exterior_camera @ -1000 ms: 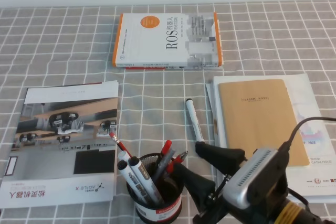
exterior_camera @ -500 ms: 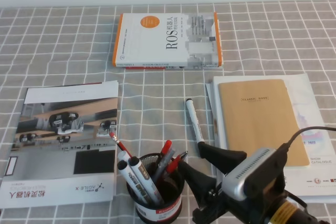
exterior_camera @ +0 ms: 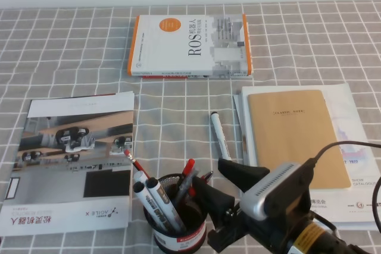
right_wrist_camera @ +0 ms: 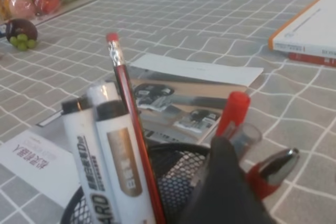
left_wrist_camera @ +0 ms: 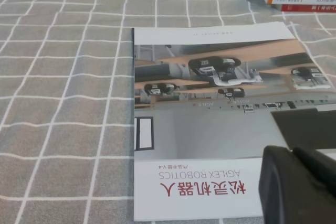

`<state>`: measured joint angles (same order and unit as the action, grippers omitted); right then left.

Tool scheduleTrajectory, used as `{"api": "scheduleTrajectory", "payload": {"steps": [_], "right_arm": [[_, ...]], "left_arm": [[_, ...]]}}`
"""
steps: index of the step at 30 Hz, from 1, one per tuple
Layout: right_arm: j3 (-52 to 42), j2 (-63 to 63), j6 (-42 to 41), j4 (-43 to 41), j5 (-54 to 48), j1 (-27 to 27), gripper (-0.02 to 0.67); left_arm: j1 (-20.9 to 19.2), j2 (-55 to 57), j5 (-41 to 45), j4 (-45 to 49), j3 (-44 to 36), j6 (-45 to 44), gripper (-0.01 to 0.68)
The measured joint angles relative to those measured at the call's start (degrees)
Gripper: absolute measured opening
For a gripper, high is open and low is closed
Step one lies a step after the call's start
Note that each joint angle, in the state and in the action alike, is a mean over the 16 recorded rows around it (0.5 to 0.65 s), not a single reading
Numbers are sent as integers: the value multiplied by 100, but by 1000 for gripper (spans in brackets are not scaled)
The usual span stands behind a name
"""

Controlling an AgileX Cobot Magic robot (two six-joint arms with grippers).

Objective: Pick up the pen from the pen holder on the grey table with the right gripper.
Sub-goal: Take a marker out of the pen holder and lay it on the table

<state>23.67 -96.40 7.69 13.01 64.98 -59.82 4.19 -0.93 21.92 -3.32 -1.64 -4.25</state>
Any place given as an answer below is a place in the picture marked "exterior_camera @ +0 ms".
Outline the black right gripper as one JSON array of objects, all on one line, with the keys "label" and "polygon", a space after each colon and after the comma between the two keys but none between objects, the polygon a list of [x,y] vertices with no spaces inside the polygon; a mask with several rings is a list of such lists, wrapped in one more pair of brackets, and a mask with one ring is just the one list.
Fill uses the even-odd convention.
[{"label": "black right gripper", "polygon": [[[263,179],[270,170],[251,167],[231,160],[218,160],[219,172],[242,192]],[[202,208],[209,214],[215,229],[208,233],[208,244],[218,253],[246,235],[252,236],[271,253],[284,253],[286,244],[286,216],[254,221],[235,204],[235,198],[211,187],[203,179],[194,177],[192,187]]]}]

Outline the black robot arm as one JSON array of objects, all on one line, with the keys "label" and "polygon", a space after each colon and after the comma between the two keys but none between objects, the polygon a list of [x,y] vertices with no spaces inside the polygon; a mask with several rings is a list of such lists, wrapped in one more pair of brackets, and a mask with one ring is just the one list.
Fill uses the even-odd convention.
[{"label": "black robot arm", "polygon": [[220,253],[249,235],[271,253],[364,253],[338,238],[335,226],[311,210],[316,162],[310,158],[270,171],[219,159],[218,170],[243,191],[239,203],[194,177],[196,199],[214,224],[208,244]]}]

